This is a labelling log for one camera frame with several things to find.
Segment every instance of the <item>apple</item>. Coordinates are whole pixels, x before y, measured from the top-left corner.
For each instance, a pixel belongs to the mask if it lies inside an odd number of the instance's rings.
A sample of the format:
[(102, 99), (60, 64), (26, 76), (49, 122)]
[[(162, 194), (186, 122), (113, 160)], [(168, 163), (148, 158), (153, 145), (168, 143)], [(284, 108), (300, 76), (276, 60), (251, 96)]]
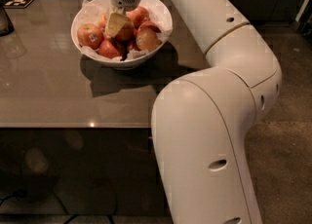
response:
[(134, 10), (127, 12), (127, 17), (138, 28), (143, 22), (150, 20), (149, 12), (142, 6), (137, 6)]
[(117, 41), (129, 41), (134, 36), (134, 25), (131, 21), (127, 22), (116, 34)]
[(147, 20), (144, 23), (142, 23), (139, 28), (137, 29), (137, 32), (140, 32), (142, 29), (149, 27), (151, 28), (153, 31), (155, 31), (156, 33), (160, 33), (161, 30), (158, 26), (158, 24), (156, 24), (155, 22), (151, 21), (151, 20)]
[(146, 27), (137, 32), (136, 45), (140, 50), (148, 50), (151, 52), (161, 44), (162, 41), (158, 39), (153, 29)]
[(104, 36), (100, 28), (92, 23), (86, 23), (79, 26), (77, 31), (78, 42), (80, 46), (88, 46), (97, 49), (103, 41)]
[(101, 56), (114, 58), (116, 56), (124, 56), (126, 51), (121, 43), (115, 42), (112, 39), (105, 39), (99, 45), (97, 53)]

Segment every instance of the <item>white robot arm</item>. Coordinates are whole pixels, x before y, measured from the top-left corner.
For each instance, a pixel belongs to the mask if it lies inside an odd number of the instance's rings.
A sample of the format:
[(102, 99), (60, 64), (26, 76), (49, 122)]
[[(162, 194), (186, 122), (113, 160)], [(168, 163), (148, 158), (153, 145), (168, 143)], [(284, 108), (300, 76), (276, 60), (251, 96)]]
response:
[(228, 0), (172, 0), (211, 68), (169, 83), (152, 112), (174, 223), (261, 224), (244, 138), (275, 104), (277, 58)]

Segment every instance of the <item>screw hole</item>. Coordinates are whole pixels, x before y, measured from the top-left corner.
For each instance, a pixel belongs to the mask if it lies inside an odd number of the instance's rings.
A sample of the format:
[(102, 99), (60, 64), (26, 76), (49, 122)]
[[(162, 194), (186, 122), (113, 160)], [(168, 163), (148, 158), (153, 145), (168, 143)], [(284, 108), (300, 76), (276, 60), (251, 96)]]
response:
[(241, 224), (241, 223), (242, 219), (238, 217), (224, 222), (224, 224)]
[(234, 21), (234, 18), (228, 18), (226, 21), (227, 21), (227, 22), (233, 22), (233, 21)]
[(215, 161), (209, 165), (209, 169), (211, 171), (218, 171), (225, 168), (227, 165), (227, 161), (225, 159)]
[(265, 108), (265, 99), (264, 99), (264, 95), (261, 96), (261, 109), (264, 110)]

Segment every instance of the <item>table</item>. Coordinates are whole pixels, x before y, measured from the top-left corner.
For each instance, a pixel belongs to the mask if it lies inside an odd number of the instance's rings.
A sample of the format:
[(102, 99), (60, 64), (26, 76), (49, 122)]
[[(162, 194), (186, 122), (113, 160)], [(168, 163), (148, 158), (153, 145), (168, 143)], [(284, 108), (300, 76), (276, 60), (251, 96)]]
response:
[(150, 127), (157, 92), (208, 66), (170, 0), (163, 1), (174, 33), (157, 56), (130, 71), (103, 67), (74, 46), (70, 27), (83, 0), (35, 0), (7, 10), (16, 32), (0, 39), (1, 127)]
[(170, 0), (174, 32), (145, 64), (121, 71), (82, 56), (70, 27), (83, 1), (6, 10), (15, 32), (0, 38), (0, 198), (28, 196), (0, 213), (165, 214), (153, 103), (208, 64)]

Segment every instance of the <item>black object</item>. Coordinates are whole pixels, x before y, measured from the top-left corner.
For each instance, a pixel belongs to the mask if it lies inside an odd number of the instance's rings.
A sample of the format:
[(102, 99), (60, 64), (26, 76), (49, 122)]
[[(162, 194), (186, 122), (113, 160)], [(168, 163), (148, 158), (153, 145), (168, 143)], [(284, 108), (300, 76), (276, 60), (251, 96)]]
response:
[(301, 18), (299, 19), (299, 22), (300, 27), (297, 32), (312, 39), (312, 0), (309, 0)]
[(14, 27), (6, 11), (0, 4), (0, 36), (5, 36), (14, 31)]

